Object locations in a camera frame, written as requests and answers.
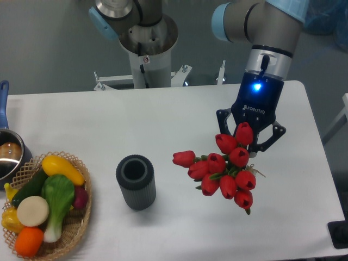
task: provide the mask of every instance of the tulip bouquet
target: tulip bouquet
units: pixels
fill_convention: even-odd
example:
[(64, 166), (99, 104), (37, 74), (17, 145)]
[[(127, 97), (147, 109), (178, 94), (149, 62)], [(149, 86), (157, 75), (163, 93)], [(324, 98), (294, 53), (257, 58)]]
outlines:
[(188, 175), (201, 182), (196, 189), (202, 190), (204, 196), (211, 196), (220, 188), (224, 198), (234, 198), (250, 215), (253, 203), (250, 191), (256, 186), (256, 173), (261, 174), (253, 165), (247, 165), (247, 147), (253, 141), (253, 130), (244, 122), (237, 127), (235, 136), (218, 134), (215, 140), (223, 155), (211, 153), (196, 157), (193, 151), (183, 151), (173, 154), (173, 163), (189, 168)]

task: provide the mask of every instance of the orange fruit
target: orange fruit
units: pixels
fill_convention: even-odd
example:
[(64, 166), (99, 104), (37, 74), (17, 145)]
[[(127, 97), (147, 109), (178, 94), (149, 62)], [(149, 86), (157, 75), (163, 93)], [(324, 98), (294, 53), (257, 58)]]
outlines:
[(17, 236), (15, 250), (23, 257), (33, 257), (38, 252), (44, 233), (37, 227), (25, 227)]

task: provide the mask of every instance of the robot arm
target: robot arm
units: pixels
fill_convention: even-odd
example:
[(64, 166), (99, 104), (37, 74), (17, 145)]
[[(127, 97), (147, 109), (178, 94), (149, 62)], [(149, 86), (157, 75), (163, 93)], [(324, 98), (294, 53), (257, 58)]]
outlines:
[(119, 39), (128, 53), (135, 89), (170, 87), (178, 29), (162, 13), (162, 0), (96, 0), (89, 16), (103, 36)]
[(115, 39), (135, 25), (157, 24), (162, 19), (162, 1), (96, 0), (96, 8), (91, 8), (89, 15), (100, 33)]
[[(219, 6), (212, 28), (220, 40), (253, 44), (238, 96), (231, 109), (218, 110), (220, 132), (230, 134), (227, 118), (236, 126), (248, 122), (254, 131), (251, 156), (267, 150), (284, 133), (275, 110), (305, 20), (308, 0), (243, 0)], [(258, 135), (273, 125), (273, 135), (258, 144)]]

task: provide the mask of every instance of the black cylindrical vase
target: black cylindrical vase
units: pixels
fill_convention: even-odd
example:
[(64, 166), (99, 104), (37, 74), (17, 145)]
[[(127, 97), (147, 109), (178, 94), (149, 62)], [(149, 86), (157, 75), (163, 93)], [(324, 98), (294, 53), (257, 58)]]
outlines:
[(141, 155), (129, 155), (118, 164), (117, 182), (126, 204), (135, 210), (151, 206), (156, 198), (154, 169), (151, 162)]

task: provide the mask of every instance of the woven basket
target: woven basket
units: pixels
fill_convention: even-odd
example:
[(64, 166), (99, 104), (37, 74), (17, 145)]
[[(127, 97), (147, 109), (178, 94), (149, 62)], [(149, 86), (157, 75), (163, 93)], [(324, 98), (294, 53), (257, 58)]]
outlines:
[[(16, 176), (13, 178), (11, 186), (15, 189), (20, 189), (24, 184), (26, 184), (31, 179), (33, 174), (35, 174), (41, 167), (41, 162), (47, 155), (58, 155), (67, 159), (81, 172), (86, 180), (85, 189), (89, 195), (89, 199), (86, 208), (82, 210), (73, 209), (69, 211), (63, 220), (61, 238), (55, 243), (42, 243), (36, 256), (31, 259), (17, 255), (16, 251), (14, 250), (17, 235), (3, 228), (5, 242), (9, 245), (12, 253), (16, 254), (20, 258), (24, 258), (25, 260), (50, 261), (62, 257), (70, 252), (79, 243), (83, 234), (85, 233), (91, 213), (92, 190), (88, 169), (82, 163), (82, 161), (74, 155), (70, 155), (65, 152), (48, 152), (47, 154), (42, 154), (41, 156), (35, 157), (21, 167), (20, 171), (17, 172)], [(3, 209), (6, 210), (9, 207), (11, 207), (11, 204), (7, 200)]]

